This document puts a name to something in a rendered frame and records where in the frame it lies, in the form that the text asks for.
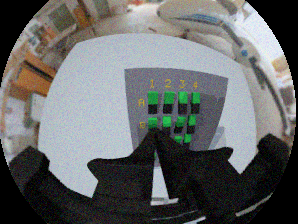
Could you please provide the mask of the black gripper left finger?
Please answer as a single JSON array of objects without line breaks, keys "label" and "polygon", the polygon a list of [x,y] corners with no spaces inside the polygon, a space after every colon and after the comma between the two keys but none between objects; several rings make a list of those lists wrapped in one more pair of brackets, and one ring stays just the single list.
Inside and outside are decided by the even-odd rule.
[{"label": "black gripper left finger", "polygon": [[120,159],[93,159],[88,161],[88,169],[98,179],[117,183],[142,183],[146,186],[146,196],[152,201],[154,179],[154,131],[146,133],[142,143],[132,155]]}]

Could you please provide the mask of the grey switch panel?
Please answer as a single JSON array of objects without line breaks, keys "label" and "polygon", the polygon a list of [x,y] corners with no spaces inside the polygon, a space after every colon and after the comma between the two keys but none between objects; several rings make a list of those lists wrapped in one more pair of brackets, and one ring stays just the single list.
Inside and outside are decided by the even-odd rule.
[{"label": "grey switch panel", "polygon": [[126,68],[133,151],[152,127],[190,151],[208,151],[220,124],[229,77],[178,68]]}]

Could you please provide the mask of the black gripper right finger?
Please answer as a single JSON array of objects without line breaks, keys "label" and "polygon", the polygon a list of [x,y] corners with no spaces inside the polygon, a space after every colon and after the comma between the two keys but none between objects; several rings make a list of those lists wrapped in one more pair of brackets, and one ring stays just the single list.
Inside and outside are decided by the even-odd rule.
[{"label": "black gripper right finger", "polygon": [[162,132],[160,128],[154,128],[156,128],[154,145],[156,145],[158,159],[160,159],[169,200],[178,198],[182,186],[190,179],[194,171],[204,169],[209,165],[212,167],[226,159],[229,160],[231,153],[234,152],[231,147],[210,149],[210,151],[190,151]]}]

